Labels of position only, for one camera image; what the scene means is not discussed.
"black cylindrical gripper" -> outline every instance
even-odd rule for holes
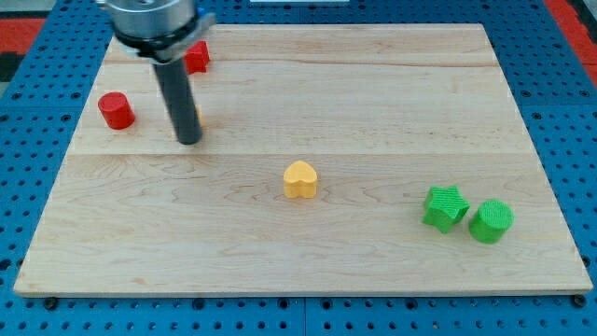
[[[153,68],[178,142],[183,145],[197,143],[202,136],[201,125],[183,60],[154,64]]]

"wooden table surface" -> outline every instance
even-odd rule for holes
[[[151,66],[110,47],[15,290],[31,297],[466,296],[592,284],[480,25],[216,26],[174,140]],[[136,122],[105,126],[127,94]],[[286,199],[311,164],[319,191]],[[471,202],[449,234],[431,186]],[[516,221],[468,233],[485,200]]]

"blue perforated surface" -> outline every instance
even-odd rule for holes
[[[225,23],[482,22],[591,278],[597,279],[597,92],[540,1],[351,1],[250,7]],[[592,334],[585,297],[26,300],[12,292],[111,36],[91,0],[60,0],[0,100],[0,334]]]

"green cylinder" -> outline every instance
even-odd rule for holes
[[[494,244],[512,226],[514,213],[499,200],[485,201],[469,222],[470,234],[484,244]]]

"yellow heart-shaped block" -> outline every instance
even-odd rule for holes
[[[313,198],[317,193],[317,173],[305,161],[292,163],[284,172],[284,194],[288,198]]]

